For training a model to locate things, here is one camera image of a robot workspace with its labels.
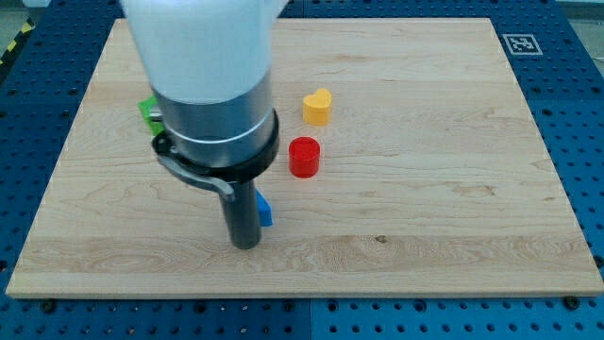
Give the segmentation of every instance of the red cylinder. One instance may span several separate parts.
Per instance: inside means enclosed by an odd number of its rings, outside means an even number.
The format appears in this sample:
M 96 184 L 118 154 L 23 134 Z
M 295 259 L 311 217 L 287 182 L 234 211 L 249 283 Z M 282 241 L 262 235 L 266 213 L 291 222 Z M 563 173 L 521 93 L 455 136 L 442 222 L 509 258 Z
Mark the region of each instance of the red cylinder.
M 313 177 L 319 171 L 321 146 L 311 137 L 298 137 L 290 143 L 290 171 L 301 179 Z

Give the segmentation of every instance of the yellow heart-shaped block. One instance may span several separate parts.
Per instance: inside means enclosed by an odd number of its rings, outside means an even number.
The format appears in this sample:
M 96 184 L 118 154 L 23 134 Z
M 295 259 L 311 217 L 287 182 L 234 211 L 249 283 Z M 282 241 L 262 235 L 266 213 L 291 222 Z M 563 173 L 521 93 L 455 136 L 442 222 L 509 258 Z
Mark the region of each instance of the yellow heart-shaped block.
M 317 126 L 327 125 L 331 115 L 331 92 L 319 89 L 304 97 L 302 118 L 305 122 Z

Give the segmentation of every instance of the perforated metal table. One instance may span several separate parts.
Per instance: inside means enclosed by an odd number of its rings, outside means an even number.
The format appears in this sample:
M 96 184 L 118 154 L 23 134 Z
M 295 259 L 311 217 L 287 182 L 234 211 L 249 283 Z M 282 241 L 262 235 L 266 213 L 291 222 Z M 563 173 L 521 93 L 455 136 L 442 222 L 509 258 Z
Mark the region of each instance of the perforated metal table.
M 115 0 L 54 1 L 0 87 L 0 339 L 604 337 L 604 297 L 207 301 L 7 297 L 4 290 L 46 183 L 113 21 L 121 16 Z M 491 18 L 601 267 L 604 79 L 553 1 L 292 0 L 282 16 Z

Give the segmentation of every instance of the wooden tabletop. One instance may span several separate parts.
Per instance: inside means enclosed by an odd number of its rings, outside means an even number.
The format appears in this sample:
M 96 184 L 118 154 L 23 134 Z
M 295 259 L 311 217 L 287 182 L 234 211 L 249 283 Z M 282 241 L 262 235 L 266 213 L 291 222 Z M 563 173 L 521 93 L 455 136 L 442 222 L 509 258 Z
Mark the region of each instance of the wooden tabletop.
M 175 64 L 178 53 L 173 53 Z M 110 34 L 8 294 L 16 298 L 537 297 L 602 279 L 487 19 L 280 20 L 275 225 L 234 248 L 218 198 L 162 168 L 127 22 Z M 331 122 L 302 98 L 333 94 Z M 287 145 L 313 136 L 319 173 Z

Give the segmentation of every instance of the wooden board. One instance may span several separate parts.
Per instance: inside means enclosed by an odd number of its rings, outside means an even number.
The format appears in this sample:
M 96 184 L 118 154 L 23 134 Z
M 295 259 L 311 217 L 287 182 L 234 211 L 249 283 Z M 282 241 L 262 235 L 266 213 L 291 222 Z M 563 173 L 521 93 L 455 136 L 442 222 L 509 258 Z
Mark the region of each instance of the wooden board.
M 273 43 L 282 146 L 258 179 L 275 218 L 258 247 L 231 246 L 217 197 L 157 163 L 136 107 L 151 92 L 127 23 L 117 21 L 8 293 L 602 293 L 488 20 L 283 20 Z M 302 98 L 319 87 L 334 96 L 326 127 L 301 119 Z M 301 135 L 324 151 L 308 180 L 287 168 L 287 144 Z

